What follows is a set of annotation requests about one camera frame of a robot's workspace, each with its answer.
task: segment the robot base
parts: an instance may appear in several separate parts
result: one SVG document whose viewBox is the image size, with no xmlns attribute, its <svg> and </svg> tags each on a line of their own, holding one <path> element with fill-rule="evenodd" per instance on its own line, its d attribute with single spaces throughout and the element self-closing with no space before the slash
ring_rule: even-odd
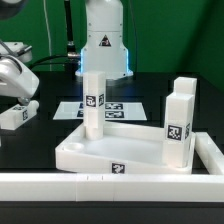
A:
<svg viewBox="0 0 224 224">
<path fill-rule="evenodd" d="M 80 69 L 78 71 L 76 71 L 75 76 L 76 76 L 76 80 L 78 82 L 83 82 L 83 73 L 81 72 Z M 129 70 L 127 73 L 124 73 L 124 74 L 122 73 L 122 75 L 120 75 L 120 78 L 118 78 L 118 79 L 107 79 L 106 85 L 107 86 L 116 86 L 116 85 L 124 84 L 129 81 L 132 81 L 133 78 L 134 78 L 134 73 L 133 73 L 133 71 Z"/>
</svg>

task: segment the green background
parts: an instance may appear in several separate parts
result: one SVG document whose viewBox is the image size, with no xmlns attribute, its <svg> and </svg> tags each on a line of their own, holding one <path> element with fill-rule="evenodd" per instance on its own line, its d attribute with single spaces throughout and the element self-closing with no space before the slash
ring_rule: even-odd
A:
<svg viewBox="0 0 224 224">
<path fill-rule="evenodd" d="M 132 0 L 138 34 L 139 72 L 199 72 L 224 91 L 223 0 Z M 46 0 L 53 54 L 66 54 L 63 0 Z M 128 0 L 124 6 L 124 44 L 135 68 L 135 39 Z M 71 0 L 74 40 L 86 42 L 84 0 Z M 17 16 L 0 21 L 3 41 L 33 46 L 33 61 L 49 55 L 42 0 L 30 0 Z M 38 67 L 36 70 L 48 70 Z M 53 66 L 62 70 L 62 66 Z"/>
</svg>

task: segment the cable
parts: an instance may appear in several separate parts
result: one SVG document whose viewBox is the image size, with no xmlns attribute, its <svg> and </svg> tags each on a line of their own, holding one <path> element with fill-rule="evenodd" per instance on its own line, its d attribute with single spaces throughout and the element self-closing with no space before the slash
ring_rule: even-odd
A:
<svg viewBox="0 0 224 224">
<path fill-rule="evenodd" d="M 50 32 L 50 26 L 49 26 L 49 20 L 48 20 L 46 0 L 43 0 L 43 4 L 44 4 L 44 16 L 45 16 L 46 27 L 47 27 L 49 55 L 52 56 L 52 41 L 51 41 L 51 32 Z"/>
<path fill-rule="evenodd" d="M 64 0 L 66 29 L 67 29 L 67 52 L 76 52 L 76 47 L 73 40 L 73 28 L 72 28 L 72 14 L 70 0 Z"/>
<path fill-rule="evenodd" d="M 41 58 L 41 59 L 37 60 L 35 63 L 33 63 L 32 65 L 30 65 L 29 68 L 32 69 L 36 66 L 36 64 L 40 64 L 42 62 L 49 61 L 49 60 L 52 60 L 52 59 L 57 59 L 57 58 L 68 58 L 68 56 L 58 54 L 58 55 L 52 55 L 52 56 L 49 56 L 49 57 Z"/>
<path fill-rule="evenodd" d="M 134 70 L 135 70 L 135 72 L 137 72 L 138 71 L 138 35 L 137 35 L 132 0 L 129 0 L 129 7 L 130 7 L 131 19 L 132 19 L 132 24 L 133 24 L 133 29 L 134 29 L 134 38 L 135 38 L 135 69 Z"/>
<path fill-rule="evenodd" d="M 37 63 L 35 64 L 32 68 L 30 68 L 31 70 L 36 67 L 36 66 L 43 66 L 43 65 L 67 65 L 67 64 L 71 64 L 71 62 L 49 62 L 49 63 Z"/>
</svg>

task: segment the label sticker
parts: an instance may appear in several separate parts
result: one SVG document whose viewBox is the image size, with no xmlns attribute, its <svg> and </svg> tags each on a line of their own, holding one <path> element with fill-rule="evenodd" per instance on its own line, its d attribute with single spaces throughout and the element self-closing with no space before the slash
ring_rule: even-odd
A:
<svg viewBox="0 0 224 224">
<path fill-rule="evenodd" d="M 83 115 L 84 115 L 83 110 L 79 110 L 78 113 L 77 113 L 77 117 L 78 118 L 83 118 Z"/>
<path fill-rule="evenodd" d="M 99 106 L 104 105 L 104 94 L 99 96 Z"/>
<path fill-rule="evenodd" d="M 96 96 L 86 95 L 86 106 L 87 107 L 96 107 Z"/>
<path fill-rule="evenodd" d="M 167 139 L 172 139 L 176 141 L 182 140 L 183 128 L 174 125 L 168 125 Z"/>
<path fill-rule="evenodd" d="M 188 124 L 187 127 L 186 127 L 185 139 L 187 139 L 188 136 L 190 135 L 190 126 L 191 126 L 191 124 Z"/>
<path fill-rule="evenodd" d="M 23 110 L 24 108 L 26 108 L 26 107 L 24 107 L 24 106 L 15 106 L 13 108 L 13 110 Z"/>
<path fill-rule="evenodd" d="M 80 103 L 79 109 L 83 109 L 83 103 Z"/>
<path fill-rule="evenodd" d="M 123 103 L 106 103 L 106 110 L 123 110 Z"/>
<path fill-rule="evenodd" d="M 100 47 L 111 47 L 110 41 L 107 35 L 104 36 L 103 40 L 100 42 Z"/>
<path fill-rule="evenodd" d="M 124 119 L 124 112 L 123 111 L 106 111 L 105 118 L 120 118 Z"/>
<path fill-rule="evenodd" d="M 124 174 L 125 173 L 125 165 L 119 164 L 119 163 L 112 163 L 112 173 Z"/>
<path fill-rule="evenodd" d="M 23 120 L 25 121 L 25 120 L 27 120 L 27 119 L 28 119 L 28 111 L 25 110 L 25 111 L 23 112 Z"/>
</svg>

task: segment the white plastic part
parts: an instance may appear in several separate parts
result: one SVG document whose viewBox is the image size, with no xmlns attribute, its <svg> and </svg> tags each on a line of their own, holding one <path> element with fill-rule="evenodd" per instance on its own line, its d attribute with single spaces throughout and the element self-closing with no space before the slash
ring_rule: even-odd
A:
<svg viewBox="0 0 224 224">
<path fill-rule="evenodd" d="M 28 106 L 16 106 L 0 114 L 1 129 L 16 130 L 37 114 L 39 103 L 31 101 Z"/>
<path fill-rule="evenodd" d="M 0 201 L 76 201 L 76 175 L 0 174 Z"/>
<path fill-rule="evenodd" d="M 0 201 L 224 202 L 223 175 L 0 174 Z"/>
<path fill-rule="evenodd" d="M 174 92 L 167 97 L 165 128 L 103 125 L 104 115 L 98 109 L 105 87 L 101 79 L 103 73 L 85 73 L 84 124 L 56 147 L 56 167 L 82 173 L 190 174 L 195 144 L 191 132 L 194 95 Z M 73 150 L 66 150 L 72 144 Z M 82 144 L 81 151 L 76 150 L 77 144 Z"/>
<path fill-rule="evenodd" d="M 195 95 L 196 85 L 196 78 L 179 77 L 174 80 L 174 92 Z"/>
<path fill-rule="evenodd" d="M 37 90 L 39 79 L 22 62 L 14 57 L 0 61 L 0 95 L 31 98 Z"/>
<path fill-rule="evenodd" d="M 224 175 L 224 156 L 207 133 L 197 133 L 195 149 L 210 174 Z"/>
<path fill-rule="evenodd" d="M 23 42 L 4 42 L 7 47 L 17 53 L 20 50 L 22 50 L 23 48 L 28 47 L 27 45 L 24 45 Z M 0 45 L 0 54 L 1 55 L 8 55 L 8 51 L 2 46 Z M 23 54 L 21 54 L 20 56 L 17 57 L 17 59 L 19 59 L 21 62 L 26 63 L 32 60 L 32 51 L 31 51 L 31 47 L 30 50 L 27 50 L 26 52 L 24 52 Z"/>
<path fill-rule="evenodd" d="M 172 93 L 166 100 L 163 162 L 185 167 L 191 141 L 194 95 Z"/>
<path fill-rule="evenodd" d="M 191 174 L 194 134 L 184 168 L 162 163 L 164 136 L 163 128 L 105 122 L 103 139 L 90 141 L 82 124 L 56 148 L 56 167 L 82 173 Z M 73 150 L 66 150 L 73 144 Z"/>
<path fill-rule="evenodd" d="M 123 45 L 123 6 L 120 0 L 86 0 L 87 43 L 81 51 L 77 76 L 88 71 L 104 71 L 106 79 L 133 76 L 128 50 Z"/>
<path fill-rule="evenodd" d="M 104 72 L 88 72 L 83 76 L 84 126 L 89 140 L 103 138 L 105 122 L 106 77 Z"/>
</svg>

